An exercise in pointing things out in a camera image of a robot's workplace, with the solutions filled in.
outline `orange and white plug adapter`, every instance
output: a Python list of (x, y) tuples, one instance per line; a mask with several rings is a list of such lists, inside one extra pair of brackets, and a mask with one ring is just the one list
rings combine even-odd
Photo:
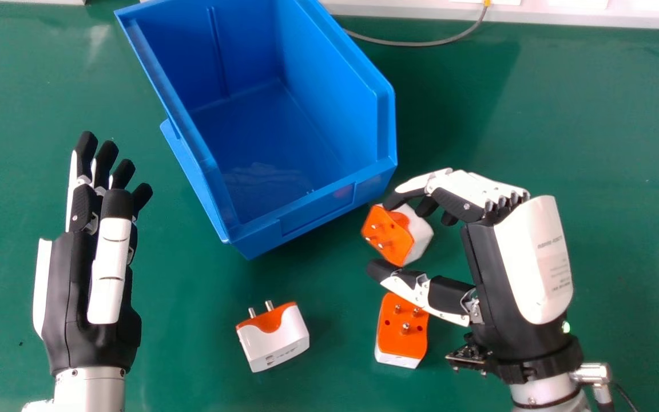
[(309, 331), (296, 302), (274, 308), (266, 301), (265, 313), (256, 316), (248, 309), (251, 318), (236, 325), (238, 339), (243, 346), (251, 372), (261, 372), (286, 362), (309, 349)]
[(418, 367), (428, 347), (428, 316), (395, 293), (387, 293), (378, 319), (376, 360), (396, 367)]
[(421, 258), (434, 237), (428, 222), (416, 216), (408, 204), (394, 211), (374, 204), (361, 233), (385, 260), (396, 266), (406, 266)]

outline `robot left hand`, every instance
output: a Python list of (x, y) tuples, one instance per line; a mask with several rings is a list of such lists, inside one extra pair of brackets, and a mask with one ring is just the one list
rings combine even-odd
[(40, 239), (32, 319), (55, 377), (51, 401), (23, 410), (121, 412), (125, 375), (141, 344), (131, 307), (136, 219), (152, 197), (146, 183), (125, 190), (136, 168), (118, 148), (84, 132), (70, 161), (65, 233)]

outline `blue plastic bin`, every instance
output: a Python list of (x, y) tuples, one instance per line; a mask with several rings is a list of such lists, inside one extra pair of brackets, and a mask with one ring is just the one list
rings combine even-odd
[(382, 195), (395, 96), (319, 2), (151, 0), (116, 14), (174, 155), (246, 258)]

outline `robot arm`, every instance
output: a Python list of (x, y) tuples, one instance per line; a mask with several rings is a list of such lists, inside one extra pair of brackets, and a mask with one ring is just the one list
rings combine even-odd
[(131, 307), (138, 213), (152, 196), (146, 183), (126, 185), (133, 164), (109, 175), (118, 148), (81, 136), (70, 161), (65, 233), (40, 239), (32, 320), (45, 342), (55, 394), (23, 410), (121, 412), (125, 375), (141, 344), (141, 318)]
[[(429, 314), (471, 327), (466, 344), (447, 355), (454, 370), (498, 376), (521, 409), (585, 402), (581, 375), (592, 370), (604, 371), (592, 379), (606, 389), (609, 369), (583, 365), (578, 339), (566, 328), (573, 282), (555, 198), (531, 198), (524, 188), (442, 169), (401, 184), (383, 208), (393, 211), (416, 198), (417, 216), (441, 206), (442, 224), (463, 222), (473, 284), (429, 279), (384, 260), (371, 261), (368, 274)], [(602, 393), (604, 410), (609, 392)]]

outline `black cable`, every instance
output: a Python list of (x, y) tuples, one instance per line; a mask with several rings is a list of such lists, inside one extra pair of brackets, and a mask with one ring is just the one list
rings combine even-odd
[(625, 389), (622, 388), (622, 385), (620, 385), (617, 382), (611, 382), (609, 384), (614, 386), (614, 388), (617, 389), (618, 392), (620, 392), (620, 396), (622, 396), (622, 399), (624, 399), (625, 402), (627, 402), (627, 404), (630, 405), (630, 409), (632, 410), (632, 412), (639, 412), (639, 410), (635, 406), (634, 402), (632, 402), (632, 399), (630, 399), (630, 396), (627, 395), (627, 392), (625, 392)]
[(439, 40), (432, 40), (430, 42), (394, 42), (391, 40), (383, 40), (383, 39), (376, 39), (374, 37), (363, 36), (362, 34), (358, 34), (348, 29), (345, 29), (345, 33), (349, 34), (350, 37), (355, 37), (356, 39), (364, 40), (366, 42), (371, 42), (380, 45), (392, 45), (396, 47), (432, 47), (435, 45), (445, 45), (445, 44), (450, 44), (451, 42), (456, 42), (458, 40), (464, 39), (471, 32), (476, 30), (479, 27), (479, 24), (481, 24), (482, 20), (485, 18), (485, 14), (487, 13), (488, 7), (489, 6), (487, 6), (487, 3), (485, 3), (484, 7), (482, 8), (482, 13), (479, 15), (477, 21), (475, 21), (474, 24), (471, 25), (471, 27), (469, 27), (465, 31), (452, 37), (447, 37), (445, 39), (439, 39)]

